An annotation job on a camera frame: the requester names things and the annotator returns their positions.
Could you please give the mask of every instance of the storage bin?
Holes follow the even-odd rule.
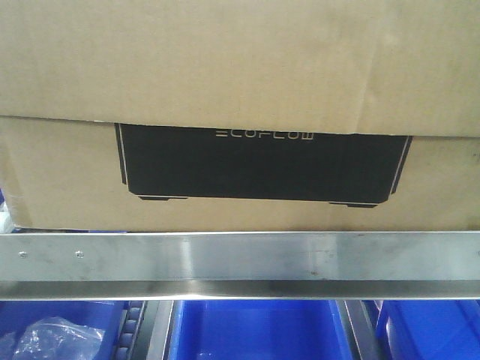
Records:
[[[351,360],[334,301],[183,301],[169,360]]]
[[[480,359],[477,301],[384,301],[376,328],[394,360]]]
[[[46,317],[62,317],[72,323],[105,331],[94,360],[109,360],[119,336],[124,301],[2,301],[0,338],[14,332],[18,341],[28,326]]]

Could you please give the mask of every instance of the cardboard box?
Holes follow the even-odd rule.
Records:
[[[480,137],[480,2],[0,1],[0,115]]]
[[[22,227],[478,230],[479,15],[0,0],[0,187]]]
[[[365,162],[365,152],[356,156],[365,144],[343,138],[354,135],[328,135],[330,138],[326,139],[313,134],[313,139],[302,139],[295,133],[277,132],[233,138],[224,136],[225,129],[190,129],[193,137],[185,137],[182,134],[189,129],[176,128],[180,133],[176,136],[172,128],[165,133],[159,127],[131,131],[125,127],[128,125],[122,126],[120,141],[118,127],[109,123],[0,119],[0,184],[15,223],[23,227],[137,231],[480,229],[480,139],[414,136],[408,152],[404,152],[407,136],[394,136],[394,142],[390,136],[374,136],[367,141]],[[253,133],[243,132],[248,136]],[[234,130],[233,134],[239,136],[242,132]],[[158,148],[155,139],[162,140],[162,144],[168,142],[167,137],[172,138],[170,144]],[[325,141],[338,144],[339,138],[344,146],[336,148],[337,154],[328,150],[307,160],[302,158],[315,153],[303,152],[302,146],[321,146]],[[230,146],[225,144],[232,141],[245,156],[243,165],[225,161],[235,158],[232,151],[215,153],[215,149],[225,149],[224,146]],[[244,146],[244,141],[253,142]],[[236,169],[250,171],[252,166],[248,164],[255,163],[257,157],[264,161],[270,156],[248,151],[250,146],[257,150],[264,141],[265,149],[275,148],[275,154],[279,154],[270,154],[277,165],[265,163],[267,175],[251,172],[242,178],[243,172]],[[287,151],[282,152],[282,146],[273,144],[274,141],[286,144]],[[379,154],[382,149],[385,156]],[[170,157],[173,152],[177,153],[174,161]],[[202,162],[196,153],[205,155],[211,163]],[[356,156],[353,161],[349,160],[352,155]],[[289,166],[296,157],[300,167]],[[322,169],[312,181],[314,161],[319,161]],[[389,165],[376,168],[372,163]],[[225,169],[229,172],[221,178]],[[283,174],[274,179],[281,187],[258,183],[229,187],[234,179],[267,179],[269,173],[280,170]],[[122,177],[122,171],[128,179]],[[337,177],[329,182],[335,186],[333,193],[331,189],[325,191],[322,173]],[[319,188],[312,187],[315,180]],[[288,187],[286,182],[296,187]],[[310,193],[299,187],[301,182]],[[257,191],[253,195],[263,191],[265,197],[291,199],[252,199],[252,193],[248,193],[252,188]],[[349,189],[354,196],[368,196],[370,200],[359,201]],[[318,194],[325,197],[314,198]],[[327,198],[332,194],[340,198]],[[313,201],[305,201],[308,196]]]

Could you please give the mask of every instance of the metal rail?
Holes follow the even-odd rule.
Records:
[[[480,232],[0,235],[0,299],[474,299]]]

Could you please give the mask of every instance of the plastic bag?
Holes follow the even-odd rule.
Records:
[[[11,360],[15,350],[15,333],[11,332],[0,338],[0,359]]]
[[[25,330],[12,360],[92,360],[104,332],[61,317],[42,319]]]

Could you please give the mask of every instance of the metal shelf rail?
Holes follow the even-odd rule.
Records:
[[[480,232],[0,235],[0,299],[477,299]]]

